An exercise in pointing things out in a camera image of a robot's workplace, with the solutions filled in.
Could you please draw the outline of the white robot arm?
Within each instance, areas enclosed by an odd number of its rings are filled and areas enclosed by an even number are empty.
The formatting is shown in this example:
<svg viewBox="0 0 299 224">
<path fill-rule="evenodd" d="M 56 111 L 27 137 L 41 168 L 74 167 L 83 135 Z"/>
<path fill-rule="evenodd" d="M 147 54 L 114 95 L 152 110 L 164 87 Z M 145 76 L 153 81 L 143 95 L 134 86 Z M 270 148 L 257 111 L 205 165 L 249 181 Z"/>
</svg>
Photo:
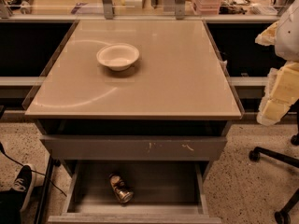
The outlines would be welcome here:
<svg viewBox="0 0 299 224">
<path fill-rule="evenodd" d="M 259 105 L 257 122 L 270 126 L 280 122 L 299 99 L 299 0 L 294 0 L 255 42 L 273 45 L 276 55 L 286 61 L 279 69 L 270 69 Z"/>
</svg>

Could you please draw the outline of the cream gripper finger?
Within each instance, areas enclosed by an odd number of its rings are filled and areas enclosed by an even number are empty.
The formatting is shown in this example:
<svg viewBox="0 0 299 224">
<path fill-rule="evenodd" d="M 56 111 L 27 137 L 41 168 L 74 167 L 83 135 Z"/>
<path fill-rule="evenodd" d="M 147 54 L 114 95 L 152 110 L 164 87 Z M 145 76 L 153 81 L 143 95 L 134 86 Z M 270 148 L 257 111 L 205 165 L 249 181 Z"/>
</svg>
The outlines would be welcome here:
<svg viewBox="0 0 299 224">
<path fill-rule="evenodd" d="M 276 32 L 277 32 L 278 22 L 272 23 L 263 32 L 257 35 L 255 42 L 262 46 L 271 46 L 275 44 Z"/>
<path fill-rule="evenodd" d="M 271 68 L 267 75 L 257 115 L 257 122 L 274 125 L 287 114 L 299 99 L 299 63 L 287 61 L 279 69 Z"/>
</svg>

